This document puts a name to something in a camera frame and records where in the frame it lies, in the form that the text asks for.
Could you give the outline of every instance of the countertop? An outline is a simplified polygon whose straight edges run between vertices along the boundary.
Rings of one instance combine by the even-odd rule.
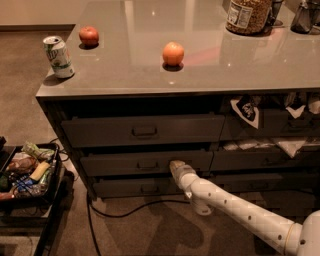
[[[278,15],[283,25],[270,33],[241,36],[225,29],[228,5],[226,0],[91,2],[66,42],[75,75],[57,79],[50,70],[37,97],[319,90],[320,35],[290,30],[294,8],[283,3]],[[99,30],[96,48],[81,44],[78,33],[85,25]],[[162,49],[170,41],[185,49],[179,71],[163,67]]]

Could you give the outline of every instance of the baseboard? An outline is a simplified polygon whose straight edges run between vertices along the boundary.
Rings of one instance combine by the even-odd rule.
[[[19,31],[71,31],[75,24],[48,24],[48,25],[0,25],[0,32]]]

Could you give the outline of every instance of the apple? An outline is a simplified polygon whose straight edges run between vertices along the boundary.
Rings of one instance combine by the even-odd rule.
[[[184,57],[183,47],[176,42],[168,43],[163,51],[162,58],[165,64],[169,66],[178,66],[182,62]]]
[[[99,33],[95,27],[85,26],[80,29],[79,38],[85,46],[95,46],[99,42]]]

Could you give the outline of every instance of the black tray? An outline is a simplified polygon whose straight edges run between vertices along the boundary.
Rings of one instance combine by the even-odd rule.
[[[46,191],[39,195],[39,196],[30,196],[30,197],[23,197],[23,198],[12,198],[12,199],[2,199],[0,200],[0,209],[4,208],[26,208],[26,207],[34,207],[34,206],[41,206],[41,205],[50,205],[55,197],[56,191],[59,185],[59,177],[61,172],[61,159],[59,156],[59,145],[55,143],[50,144],[37,144],[39,148],[47,148],[54,150],[53,161],[56,161],[56,165],[54,168],[54,172],[51,176],[50,183],[48,184],[48,188]],[[11,156],[9,157],[6,165],[2,168],[4,171],[7,165],[11,162],[14,155],[16,153],[21,152],[22,146],[15,147],[14,151],[12,152]]]

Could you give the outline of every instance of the wall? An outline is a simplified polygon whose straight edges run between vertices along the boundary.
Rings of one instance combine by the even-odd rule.
[[[0,26],[75,24],[88,2],[90,0],[0,0]]]

